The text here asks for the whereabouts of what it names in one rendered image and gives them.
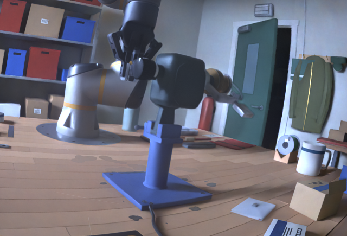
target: blue stripe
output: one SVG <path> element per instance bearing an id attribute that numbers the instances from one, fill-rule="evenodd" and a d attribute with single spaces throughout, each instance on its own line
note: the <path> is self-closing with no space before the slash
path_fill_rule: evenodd
<path id="1" fill-rule="evenodd" d="M 304 147 L 302 147 L 301 150 L 309 152 L 309 153 L 313 153 L 313 154 L 318 154 L 318 155 L 325 154 L 325 151 L 316 151 L 316 150 L 311 150 L 311 149 L 307 149 L 307 148 L 304 148 Z"/>
<path id="2" fill-rule="evenodd" d="M 272 233 L 270 234 L 270 236 L 282 236 L 286 226 L 287 226 L 287 222 L 286 221 L 278 220 L 276 222 L 276 225 L 273 228 Z"/>
<path id="3" fill-rule="evenodd" d="M 328 190 L 329 189 L 329 185 L 326 184 L 324 186 L 317 186 L 317 187 L 313 187 L 313 189 L 321 192 L 321 191 Z"/>

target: tape roll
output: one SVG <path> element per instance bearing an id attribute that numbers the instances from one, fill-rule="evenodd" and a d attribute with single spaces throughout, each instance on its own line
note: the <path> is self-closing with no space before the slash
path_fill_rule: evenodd
<path id="1" fill-rule="evenodd" d="M 298 151 L 300 147 L 300 140 L 295 135 L 284 135 L 282 136 L 277 143 L 277 150 L 282 155 L 288 155 L 291 152 Z"/>

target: green door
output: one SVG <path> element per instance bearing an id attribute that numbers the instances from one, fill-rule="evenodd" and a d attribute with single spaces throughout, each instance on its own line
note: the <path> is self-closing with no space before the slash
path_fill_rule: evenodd
<path id="1" fill-rule="evenodd" d="M 275 66 L 277 19 L 239 28 L 233 83 L 242 91 L 253 118 L 241 118 L 230 105 L 224 136 L 261 146 Z"/>

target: white mug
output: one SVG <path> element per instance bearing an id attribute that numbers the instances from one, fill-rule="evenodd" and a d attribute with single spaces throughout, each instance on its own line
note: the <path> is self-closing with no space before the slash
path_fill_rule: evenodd
<path id="1" fill-rule="evenodd" d="M 322 163 L 325 153 L 329 154 L 329 159 L 325 167 Z M 326 169 L 330 163 L 331 152 L 326 150 L 326 146 L 318 142 L 304 141 L 297 165 L 297 172 L 303 175 L 316 176 L 322 169 Z"/>

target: door handle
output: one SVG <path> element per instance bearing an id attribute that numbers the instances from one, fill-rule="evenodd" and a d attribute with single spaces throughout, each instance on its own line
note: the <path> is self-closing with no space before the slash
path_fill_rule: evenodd
<path id="1" fill-rule="evenodd" d="M 260 110 L 263 110 L 264 107 L 262 105 L 260 106 L 254 106 L 254 105 L 251 105 L 251 107 L 255 108 L 255 109 L 260 109 Z"/>

